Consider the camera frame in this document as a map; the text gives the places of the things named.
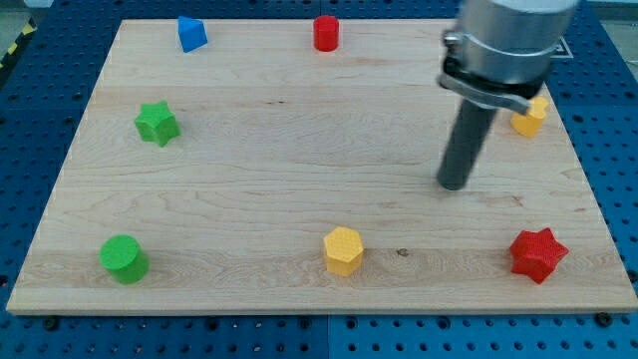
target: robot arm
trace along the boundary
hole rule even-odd
[[[437,174],[462,188],[498,108],[524,114],[545,79],[555,45],[578,0],[466,0],[447,47],[439,84],[464,97]]]

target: yellow black hazard tape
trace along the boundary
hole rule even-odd
[[[7,49],[7,53],[2,57],[0,61],[0,90],[4,87],[4,84],[9,79],[13,68],[18,63],[18,59],[24,53],[24,50],[27,48],[27,45],[33,38],[33,34],[36,32],[36,23],[33,19],[29,20],[29,23],[24,26],[20,35],[14,43],[9,46]]]

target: green cylinder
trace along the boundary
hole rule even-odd
[[[149,258],[130,235],[111,237],[100,250],[100,263],[121,284],[142,279],[149,271]]]

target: yellow hexagon block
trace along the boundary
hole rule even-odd
[[[363,244],[358,231],[336,227],[323,238],[323,243],[324,258],[329,272],[347,277],[361,266]]]
[[[533,138],[538,133],[540,126],[547,117],[547,106],[549,101],[544,97],[535,97],[530,100],[531,106],[527,114],[514,113],[511,117],[511,126],[521,135]]]

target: silver cylinder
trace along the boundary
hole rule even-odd
[[[537,79],[578,0],[466,0],[457,27],[457,54],[470,73],[503,84]]]

